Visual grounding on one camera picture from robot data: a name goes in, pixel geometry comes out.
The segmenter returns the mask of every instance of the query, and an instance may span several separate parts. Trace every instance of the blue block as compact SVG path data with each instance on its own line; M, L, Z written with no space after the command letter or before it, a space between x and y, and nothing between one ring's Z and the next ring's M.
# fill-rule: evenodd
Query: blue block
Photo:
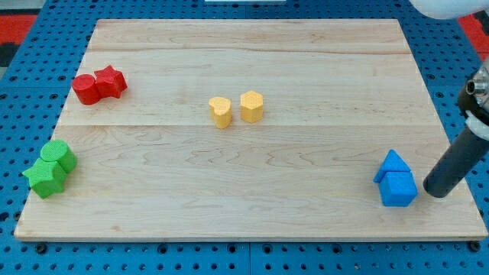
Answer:
M385 206L408 206L418 196L411 172L387 172L379 189Z
M395 150L389 150L381 168L375 175L374 183L380 183L386 172L410 172L411 168L404 162L404 160L397 154Z

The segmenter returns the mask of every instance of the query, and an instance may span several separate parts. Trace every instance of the red star-shaped block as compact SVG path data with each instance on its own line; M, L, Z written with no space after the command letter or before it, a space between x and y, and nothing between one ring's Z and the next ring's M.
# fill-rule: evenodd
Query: red star-shaped block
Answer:
M112 96L119 99L122 91L128 88L122 73L114 70L111 65L103 70L95 71L95 75L97 76L96 86L102 98Z

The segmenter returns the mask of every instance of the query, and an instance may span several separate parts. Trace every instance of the blue pegboard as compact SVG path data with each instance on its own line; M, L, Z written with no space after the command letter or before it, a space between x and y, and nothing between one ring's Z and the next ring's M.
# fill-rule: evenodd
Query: blue pegboard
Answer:
M456 21L426 18L407 0L288 0L252 6L207 5L204 0L48 0L0 81L0 273L487 273L488 241L475 252L466 242L44 246L15 240L16 219L28 194L20 172L50 139L100 18L396 18L451 141L464 127L457 93L481 65ZM487 225L486 158L467 178Z

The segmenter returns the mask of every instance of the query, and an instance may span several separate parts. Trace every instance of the blue triangular block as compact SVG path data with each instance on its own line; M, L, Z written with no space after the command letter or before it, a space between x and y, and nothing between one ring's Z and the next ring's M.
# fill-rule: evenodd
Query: blue triangular block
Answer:
M375 175L374 182L380 183L387 172L410 172L410 167L404 162L404 160L397 154L395 150L390 149L389 153L385 157L381 168Z

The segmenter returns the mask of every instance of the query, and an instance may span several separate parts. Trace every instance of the red surface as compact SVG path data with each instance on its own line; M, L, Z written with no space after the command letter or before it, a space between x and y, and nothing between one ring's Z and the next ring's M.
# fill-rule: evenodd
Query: red surface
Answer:
M128 88L122 73L114 70L111 65L103 70L95 71L95 75L97 76L97 89L102 98L112 96L120 99L122 91Z
M100 94L95 85L95 78L89 74L82 74L71 83L78 99L85 105L97 103L100 100Z
M0 44L22 44L37 15L0 15Z
M464 30L465 35L472 43L475 51L482 60L489 57L489 36L482 30L481 22L473 15L465 16L458 19L458 23Z

